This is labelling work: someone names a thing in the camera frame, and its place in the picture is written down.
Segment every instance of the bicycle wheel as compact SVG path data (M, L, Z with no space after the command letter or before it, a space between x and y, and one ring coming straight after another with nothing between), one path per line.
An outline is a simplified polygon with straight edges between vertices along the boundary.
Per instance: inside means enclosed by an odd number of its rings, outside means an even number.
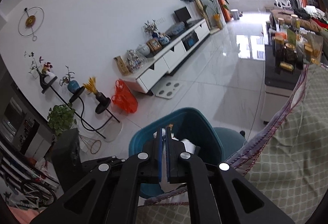
M34 180L24 180L21 183L21 191L26 199L36 204L39 198L39 207L48 207L57 200L52 189Z

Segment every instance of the cabinet drawer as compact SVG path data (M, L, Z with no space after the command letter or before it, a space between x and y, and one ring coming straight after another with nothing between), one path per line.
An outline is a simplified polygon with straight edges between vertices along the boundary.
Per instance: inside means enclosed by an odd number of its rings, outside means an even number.
M186 53L186 49L183 46L183 43L180 41L174 47L172 47L163 57L164 60L171 69L177 63L177 61Z
M139 78L149 90L158 82L159 79L168 71L168 66L163 57L156 61L149 69L147 69Z
M201 40L205 35L208 34L209 30L206 22L203 22L200 26L195 29L198 39Z

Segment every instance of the red plastic bag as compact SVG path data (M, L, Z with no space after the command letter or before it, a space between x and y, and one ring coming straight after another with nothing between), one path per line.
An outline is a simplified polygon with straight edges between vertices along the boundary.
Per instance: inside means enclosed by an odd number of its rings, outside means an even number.
M125 110L127 113L136 112L138 108L138 101L130 92L123 80L117 80L115 85L115 95L112 96L113 103L119 108Z

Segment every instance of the white chair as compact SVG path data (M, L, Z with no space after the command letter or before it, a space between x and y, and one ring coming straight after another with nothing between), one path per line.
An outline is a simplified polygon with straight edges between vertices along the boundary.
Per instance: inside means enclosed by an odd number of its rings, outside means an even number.
M291 9L291 3L290 0L275 0L277 7L281 9Z

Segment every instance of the monitor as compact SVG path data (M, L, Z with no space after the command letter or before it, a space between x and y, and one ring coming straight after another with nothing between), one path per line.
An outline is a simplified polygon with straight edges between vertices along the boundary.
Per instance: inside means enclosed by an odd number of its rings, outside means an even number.
M187 20L191 19L191 16L186 7L176 10L174 13L180 22L184 22L185 26L188 26Z

